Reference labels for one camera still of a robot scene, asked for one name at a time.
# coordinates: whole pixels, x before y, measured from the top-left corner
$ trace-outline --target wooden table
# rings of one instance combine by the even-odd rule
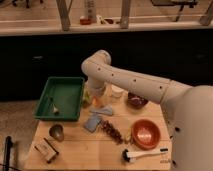
[[[83,124],[91,113],[89,108],[82,108],[78,122],[39,122],[25,168],[27,170],[169,170],[171,141],[160,106],[149,102],[144,108],[136,110],[126,104],[126,91],[118,99],[111,97],[110,94],[108,88],[103,101],[111,104],[114,115],[102,115],[103,119],[109,120],[122,136],[130,131],[131,125],[136,120],[142,118],[152,120],[161,131],[161,141],[157,148],[168,148],[167,154],[141,157],[134,164],[124,162],[121,153],[125,148],[140,149],[135,144],[117,145],[100,128],[94,133],[85,130]],[[64,127],[63,142],[57,142],[49,136],[49,129],[55,123],[60,123]],[[60,153],[51,164],[47,164],[34,148],[34,144],[42,138],[47,138]]]

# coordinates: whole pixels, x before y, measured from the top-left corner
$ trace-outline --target green plastic tray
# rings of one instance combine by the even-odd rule
[[[39,100],[35,118],[49,121],[78,121],[84,78],[49,77]],[[53,112],[53,103],[59,112]]]

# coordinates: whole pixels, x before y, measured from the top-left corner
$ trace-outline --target cup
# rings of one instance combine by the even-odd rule
[[[122,88],[117,87],[115,85],[111,85],[111,89],[112,89],[112,96],[115,98],[121,97],[124,91]]]

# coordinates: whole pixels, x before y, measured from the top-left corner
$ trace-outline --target black cabinet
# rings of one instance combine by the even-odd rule
[[[0,37],[0,100],[38,99],[49,76],[84,76],[100,49],[115,67],[197,85],[212,84],[212,30]]]

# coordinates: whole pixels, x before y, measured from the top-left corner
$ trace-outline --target pink bowl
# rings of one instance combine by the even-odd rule
[[[144,150],[155,148],[161,138],[158,126],[147,119],[138,120],[133,124],[132,136],[136,144]]]

